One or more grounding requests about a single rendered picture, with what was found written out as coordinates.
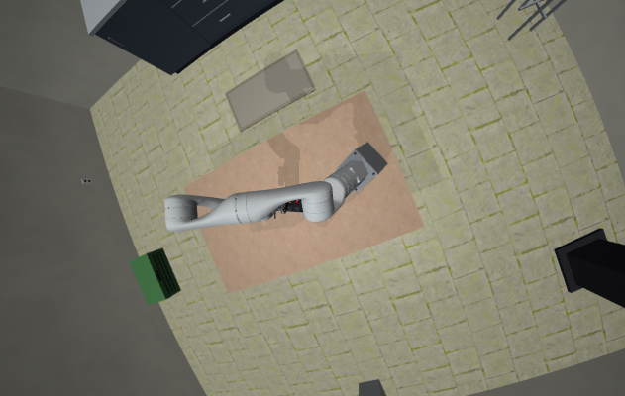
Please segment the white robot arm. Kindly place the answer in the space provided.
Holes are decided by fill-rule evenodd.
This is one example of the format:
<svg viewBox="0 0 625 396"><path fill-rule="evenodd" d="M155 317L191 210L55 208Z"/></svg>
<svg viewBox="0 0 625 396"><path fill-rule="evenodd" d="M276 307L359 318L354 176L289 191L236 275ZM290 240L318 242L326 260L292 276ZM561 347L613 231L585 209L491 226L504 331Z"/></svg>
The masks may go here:
<svg viewBox="0 0 625 396"><path fill-rule="evenodd" d="M226 199L173 195L164 200L165 224L170 231L182 232L265 221L275 212L283 210L287 202L299 199L304 217L310 222L322 222L337 212L345 198L367 175L360 160L347 163L323 181L235 193ZM198 218L197 206L208 207L212 211Z"/></svg>

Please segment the black power strip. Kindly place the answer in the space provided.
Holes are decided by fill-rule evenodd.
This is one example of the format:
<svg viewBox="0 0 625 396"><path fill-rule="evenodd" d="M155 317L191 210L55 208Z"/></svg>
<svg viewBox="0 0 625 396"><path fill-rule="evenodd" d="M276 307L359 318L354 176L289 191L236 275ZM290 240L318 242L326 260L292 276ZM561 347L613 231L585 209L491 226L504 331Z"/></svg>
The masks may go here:
<svg viewBox="0 0 625 396"><path fill-rule="evenodd" d="M301 199L290 201L290 203L288 203L287 211L289 211L289 212L303 212Z"/></svg>

